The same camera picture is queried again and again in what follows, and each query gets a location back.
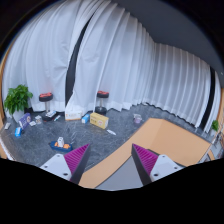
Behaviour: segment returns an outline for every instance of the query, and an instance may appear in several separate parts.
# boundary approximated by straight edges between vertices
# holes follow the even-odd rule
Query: curtain fold
[[[148,102],[198,127],[210,92],[209,65],[181,49],[156,44]]]
[[[95,110],[98,90],[110,94],[104,99],[107,109],[121,111],[140,103],[148,91],[146,81],[152,76],[153,49],[154,42],[138,20],[105,1],[83,37],[73,95],[66,110],[82,110],[83,114]]]
[[[3,78],[3,101],[8,88],[26,84],[33,93],[34,111],[45,110],[41,93],[52,92],[50,109],[65,110],[65,80],[79,35],[103,0],[60,1],[26,25],[9,54]]]

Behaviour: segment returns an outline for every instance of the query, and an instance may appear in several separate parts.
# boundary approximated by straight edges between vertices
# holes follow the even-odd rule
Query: stool seat
[[[53,94],[52,93],[43,93],[40,94],[39,96],[39,101],[40,102],[47,102],[53,99]]]
[[[96,96],[99,97],[99,98],[108,98],[109,97],[109,93],[108,92],[104,92],[104,91],[98,91]]]

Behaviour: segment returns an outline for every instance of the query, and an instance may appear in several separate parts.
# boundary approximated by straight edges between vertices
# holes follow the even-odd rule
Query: red stool
[[[42,119],[44,121],[50,121],[52,120],[52,118],[49,118],[46,116],[46,113],[48,113],[50,110],[49,110],[49,101],[53,99],[53,94],[52,93],[42,93],[40,94],[39,96],[39,101],[40,102],[44,102],[45,103],[45,112],[44,114],[42,115]]]

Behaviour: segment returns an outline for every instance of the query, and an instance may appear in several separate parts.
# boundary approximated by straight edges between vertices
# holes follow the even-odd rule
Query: potted plant
[[[25,85],[18,85],[16,88],[9,88],[8,95],[4,101],[4,108],[9,111],[16,122],[24,114],[24,109],[29,108],[28,98],[32,98],[33,94],[28,91]]]
[[[217,120],[214,120],[212,122],[211,130],[210,130],[210,135],[214,136],[215,133],[219,130],[219,122]]]

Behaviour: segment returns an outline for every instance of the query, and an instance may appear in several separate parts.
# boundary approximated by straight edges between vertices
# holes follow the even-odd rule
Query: cardboard box
[[[22,116],[22,118],[19,120],[20,127],[24,130],[28,124],[31,122],[31,116],[30,113],[26,113]]]
[[[90,123],[97,127],[105,129],[108,126],[109,118],[103,115],[92,113],[90,114]]]
[[[65,120],[80,120],[82,118],[82,111],[76,112],[66,112],[65,113]]]

